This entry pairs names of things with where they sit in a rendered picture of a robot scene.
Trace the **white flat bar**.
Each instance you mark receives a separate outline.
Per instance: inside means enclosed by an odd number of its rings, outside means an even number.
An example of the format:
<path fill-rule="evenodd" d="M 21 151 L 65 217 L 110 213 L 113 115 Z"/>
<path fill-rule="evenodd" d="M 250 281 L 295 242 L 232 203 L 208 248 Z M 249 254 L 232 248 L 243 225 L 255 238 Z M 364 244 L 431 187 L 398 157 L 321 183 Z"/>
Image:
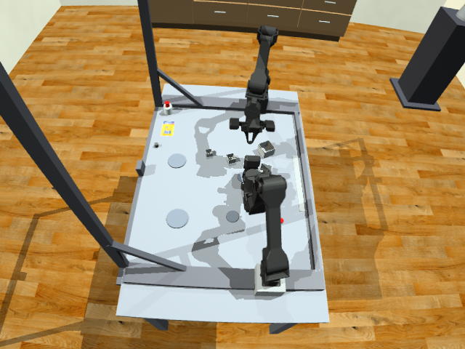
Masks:
<path fill-rule="evenodd" d="M 296 189 L 297 189 L 297 195 L 298 195 L 298 201 L 299 201 L 299 211 L 305 212 L 298 156 L 293 156 L 293 163 L 294 163 L 294 172 L 295 172 L 295 178 L 296 178 Z"/>

